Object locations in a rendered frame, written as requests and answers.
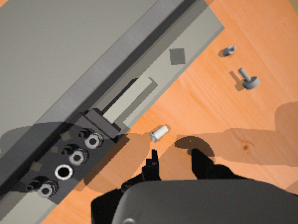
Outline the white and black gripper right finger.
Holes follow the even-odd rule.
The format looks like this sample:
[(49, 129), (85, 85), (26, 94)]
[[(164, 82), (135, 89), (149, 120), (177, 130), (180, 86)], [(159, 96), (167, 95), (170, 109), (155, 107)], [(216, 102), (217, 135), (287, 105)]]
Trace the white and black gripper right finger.
[(198, 180), (200, 179), (251, 179), (240, 175), (236, 175), (232, 170), (222, 164), (214, 164), (200, 150), (191, 150), (192, 172)]

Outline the long grey square bar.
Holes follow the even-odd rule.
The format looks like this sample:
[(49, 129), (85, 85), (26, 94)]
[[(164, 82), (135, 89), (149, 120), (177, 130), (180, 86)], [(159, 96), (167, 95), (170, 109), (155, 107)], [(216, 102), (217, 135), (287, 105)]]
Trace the long grey square bar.
[(158, 0), (0, 158), (0, 201), (16, 177), (79, 113), (88, 109), (196, 0)]

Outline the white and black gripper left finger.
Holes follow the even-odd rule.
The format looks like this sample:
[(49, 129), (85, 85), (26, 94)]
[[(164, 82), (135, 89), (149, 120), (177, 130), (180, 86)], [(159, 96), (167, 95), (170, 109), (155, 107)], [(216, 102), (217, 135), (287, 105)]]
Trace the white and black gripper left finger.
[(159, 181), (159, 160), (157, 150), (152, 150), (152, 158), (146, 158), (142, 173), (127, 180), (120, 189), (111, 190), (94, 198), (90, 204), (91, 224), (112, 224), (121, 197), (133, 185), (146, 181)]

